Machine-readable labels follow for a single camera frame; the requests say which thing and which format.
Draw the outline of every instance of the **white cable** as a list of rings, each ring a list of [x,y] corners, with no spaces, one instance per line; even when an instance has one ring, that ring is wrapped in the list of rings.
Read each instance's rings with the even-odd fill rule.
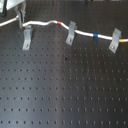
[[[29,21],[27,23],[24,23],[23,24],[23,27],[27,26],[27,25],[42,25],[42,26],[46,26],[46,25],[49,25],[51,23],[54,23],[54,24],[57,24],[57,21],[55,20],[51,20],[49,22],[40,22],[40,21]]]
[[[98,34],[98,38],[102,38],[102,39],[106,39],[106,40],[112,40],[112,37],[110,37],[110,36],[104,36],[104,35],[99,35],[99,34]]]
[[[24,23],[23,27],[25,27],[27,25],[42,25],[42,26],[46,26],[46,25],[49,25],[51,23],[58,24],[58,21],[55,21],[55,20],[48,21],[48,22],[29,21],[27,23]],[[59,24],[61,24],[61,26],[63,26],[67,30],[69,30],[69,27],[67,25],[65,25],[64,23],[59,22]],[[89,37],[94,37],[94,35],[95,35],[93,33],[82,32],[82,31],[79,31],[79,30],[75,30],[75,32],[77,34],[84,35],[84,36],[89,36]],[[102,39],[106,39],[106,40],[112,40],[112,37],[110,37],[110,36],[104,36],[104,35],[100,35],[100,34],[96,34],[96,35],[97,35],[98,38],[102,38]]]
[[[3,22],[3,23],[0,23],[0,27],[1,27],[1,26],[4,26],[4,25],[7,25],[7,24],[9,24],[9,23],[12,23],[12,22],[14,22],[14,21],[16,21],[16,20],[18,20],[18,16],[16,16],[15,18],[13,18],[13,19],[11,19],[11,20],[8,20],[8,21],[5,21],[5,22]]]

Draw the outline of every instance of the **metal clamp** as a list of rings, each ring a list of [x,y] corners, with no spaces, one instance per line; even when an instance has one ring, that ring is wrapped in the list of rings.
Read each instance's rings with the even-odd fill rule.
[[[20,28],[22,28],[22,23],[24,23],[24,18],[25,18],[25,13],[26,13],[25,9],[26,9],[26,1],[22,2],[22,9],[20,11],[18,10],[18,5],[14,7],[14,10],[16,14],[18,15]]]
[[[23,50],[29,50],[30,48],[32,31],[33,29],[31,28],[31,25],[25,27]]]
[[[121,38],[121,31],[118,30],[117,28],[115,28],[114,32],[113,32],[113,36],[112,36],[112,42],[109,45],[109,49],[115,53],[118,46],[119,46],[119,40]]]
[[[77,29],[76,23],[70,21],[70,25],[69,25],[69,33],[68,33],[68,37],[66,40],[66,43],[69,45],[72,45],[73,40],[74,40],[74,36],[75,36],[75,29]]]

